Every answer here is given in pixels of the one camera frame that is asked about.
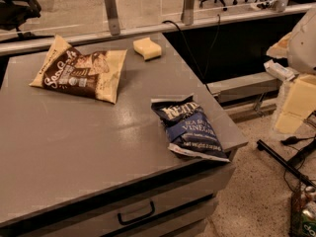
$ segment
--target yellow sponge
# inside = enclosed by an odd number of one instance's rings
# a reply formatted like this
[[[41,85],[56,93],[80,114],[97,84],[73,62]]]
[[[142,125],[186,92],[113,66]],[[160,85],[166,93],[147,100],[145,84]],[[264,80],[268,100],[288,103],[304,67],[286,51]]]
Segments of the yellow sponge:
[[[136,40],[133,46],[134,50],[144,57],[144,60],[161,56],[161,46],[150,38]]]

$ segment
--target chip bag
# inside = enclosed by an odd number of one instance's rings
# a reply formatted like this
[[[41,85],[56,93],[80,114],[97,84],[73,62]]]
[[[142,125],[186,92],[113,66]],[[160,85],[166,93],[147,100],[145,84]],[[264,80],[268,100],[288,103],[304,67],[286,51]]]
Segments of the chip bag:
[[[125,55],[126,50],[81,54],[61,36],[55,36],[30,86],[115,104]]]
[[[152,110],[165,124],[168,149],[182,155],[229,162],[203,108],[189,96],[182,101],[152,100]]]

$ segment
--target black handle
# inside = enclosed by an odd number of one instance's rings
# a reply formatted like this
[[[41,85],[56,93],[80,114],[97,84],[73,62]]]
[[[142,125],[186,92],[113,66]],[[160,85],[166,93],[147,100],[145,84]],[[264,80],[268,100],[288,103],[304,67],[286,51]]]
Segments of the black handle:
[[[129,225],[129,224],[135,223],[135,222],[137,222],[137,221],[139,221],[139,220],[142,220],[142,219],[144,219],[144,218],[146,218],[146,217],[151,216],[152,214],[155,213],[155,204],[154,204],[153,201],[150,202],[150,207],[151,207],[151,210],[150,210],[148,213],[146,213],[146,214],[144,214],[144,215],[142,215],[142,216],[133,218],[133,219],[128,220],[128,221],[123,221],[123,220],[121,219],[121,213],[119,213],[119,214],[118,214],[118,222],[119,222],[119,224],[121,224],[121,225]]]

